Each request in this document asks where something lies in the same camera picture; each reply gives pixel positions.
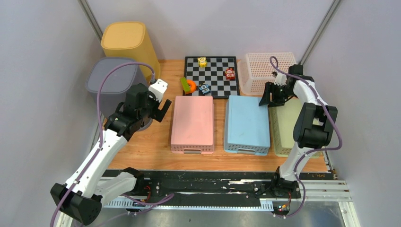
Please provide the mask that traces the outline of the green plastic basket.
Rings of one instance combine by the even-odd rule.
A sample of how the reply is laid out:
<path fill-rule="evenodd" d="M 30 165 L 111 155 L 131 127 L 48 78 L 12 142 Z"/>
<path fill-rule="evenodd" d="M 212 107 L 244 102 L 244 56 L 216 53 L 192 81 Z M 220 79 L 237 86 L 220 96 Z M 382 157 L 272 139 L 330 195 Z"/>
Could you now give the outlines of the green plastic basket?
<path fill-rule="evenodd" d="M 274 153 L 276 156 L 289 156 L 294 145 L 293 130 L 301 109 L 302 103 L 296 98 L 290 99 L 283 106 L 269 108 Z"/>

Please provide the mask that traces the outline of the large white plastic basket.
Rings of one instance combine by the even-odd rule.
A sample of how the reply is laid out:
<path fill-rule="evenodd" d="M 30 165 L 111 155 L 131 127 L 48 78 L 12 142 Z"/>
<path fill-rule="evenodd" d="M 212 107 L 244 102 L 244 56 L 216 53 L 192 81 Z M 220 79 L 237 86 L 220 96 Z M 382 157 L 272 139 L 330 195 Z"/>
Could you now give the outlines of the large white plastic basket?
<path fill-rule="evenodd" d="M 240 90 L 248 96 L 261 96 L 265 83 L 274 82 L 275 69 L 270 64 L 270 57 L 275 56 L 279 62 L 279 69 L 288 72 L 288 68 L 296 64 L 292 52 L 247 53 L 238 62 L 238 79 Z"/>

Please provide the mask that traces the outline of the light blue plastic basket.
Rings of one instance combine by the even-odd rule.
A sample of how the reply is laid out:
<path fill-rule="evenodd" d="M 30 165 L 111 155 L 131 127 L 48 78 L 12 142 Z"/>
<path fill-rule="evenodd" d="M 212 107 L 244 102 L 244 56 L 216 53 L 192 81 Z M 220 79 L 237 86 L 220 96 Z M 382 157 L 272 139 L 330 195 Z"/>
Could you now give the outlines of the light blue plastic basket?
<path fill-rule="evenodd" d="M 267 106 L 260 97 L 229 96 L 226 105 L 224 151 L 233 154 L 265 156 L 270 142 Z"/>

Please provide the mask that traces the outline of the pink plastic basket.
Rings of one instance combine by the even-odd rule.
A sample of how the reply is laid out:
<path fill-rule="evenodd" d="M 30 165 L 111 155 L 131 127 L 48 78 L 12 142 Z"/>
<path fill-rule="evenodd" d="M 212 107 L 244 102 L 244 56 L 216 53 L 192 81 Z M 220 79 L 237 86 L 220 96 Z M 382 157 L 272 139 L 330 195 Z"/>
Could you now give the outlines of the pink plastic basket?
<path fill-rule="evenodd" d="M 177 96 L 171 130 L 171 152 L 212 154 L 215 150 L 214 104 L 211 96 Z"/>

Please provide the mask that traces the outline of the grey and yellow laundry bin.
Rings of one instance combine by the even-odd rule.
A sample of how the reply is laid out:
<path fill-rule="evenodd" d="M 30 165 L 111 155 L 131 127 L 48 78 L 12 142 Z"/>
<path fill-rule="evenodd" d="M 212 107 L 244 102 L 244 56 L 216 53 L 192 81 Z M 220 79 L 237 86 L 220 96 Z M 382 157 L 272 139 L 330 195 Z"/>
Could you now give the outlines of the grey and yellow laundry bin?
<path fill-rule="evenodd" d="M 106 75 L 115 67 L 124 63 L 135 62 L 131 58 L 105 57 L 99 60 L 92 68 L 85 88 L 96 101 L 98 89 Z M 142 83 L 149 86 L 140 66 L 129 65 L 116 70 L 111 74 L 101 89 L 100 112 L 108 118 L 115 112 L 117 105 L 125 101 L 128 89 L 136 84 Z"/>

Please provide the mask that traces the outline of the yellow slatted laundry bin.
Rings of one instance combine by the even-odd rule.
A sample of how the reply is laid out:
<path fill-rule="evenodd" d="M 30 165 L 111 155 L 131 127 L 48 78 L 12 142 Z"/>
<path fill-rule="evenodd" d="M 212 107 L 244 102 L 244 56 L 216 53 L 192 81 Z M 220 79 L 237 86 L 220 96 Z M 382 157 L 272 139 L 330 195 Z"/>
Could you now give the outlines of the yellow slatted laundry bin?
<path fill-rule="evenodd" d="M 144 23 L 121 21 L 108 25 L 101 39 L 107 57 L 125 57 L 145 63 L 160 77 L 160 63 Z"/>

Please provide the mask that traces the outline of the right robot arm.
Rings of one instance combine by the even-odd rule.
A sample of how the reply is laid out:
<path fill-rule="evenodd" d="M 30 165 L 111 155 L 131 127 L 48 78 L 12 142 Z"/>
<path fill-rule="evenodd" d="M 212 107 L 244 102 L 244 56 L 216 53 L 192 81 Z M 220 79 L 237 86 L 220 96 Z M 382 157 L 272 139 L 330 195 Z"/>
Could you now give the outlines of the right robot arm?
<path fill-rule="evenodd" d="M 273 176 L 268 191 L 275 197 L 296 193 L 299 174 L 314 152 L 327 146 L 334 132 L 338 110 L 320 99 L 314 79 L 303 74 L 303 66 L 289 67 L 284 85 L 267 82 L 259 106 L 283 106 L 291 97 L 297 97 L 302 108 L 293 129 L 294 146 L 284 164 Z"/>

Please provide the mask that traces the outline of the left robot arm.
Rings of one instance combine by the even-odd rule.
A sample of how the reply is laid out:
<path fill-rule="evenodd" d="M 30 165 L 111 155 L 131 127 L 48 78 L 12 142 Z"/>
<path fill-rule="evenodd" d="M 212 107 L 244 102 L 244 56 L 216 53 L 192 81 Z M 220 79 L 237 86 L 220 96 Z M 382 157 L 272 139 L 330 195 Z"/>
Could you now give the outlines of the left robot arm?
<path fill-rule="evenodd" d="M 55 183 L 51 188 L 59 211 L 87 226 L 95 221 L 104 205 L 118 196 L 144 192 L 144 174 L 132 167 L 101 185 L 98 182 L 135 132 L 149 120 L 163 120 L 171 105 L 167 99 L 163 108 L 159 108 L 167 87 L 165 81 L 158 79 L 150 86 L 139 83 L 129 88 L 125 100 L 117 105 L 105 124 L 100 124 L 99 141 L 81 166 L 64 184 Z"/>

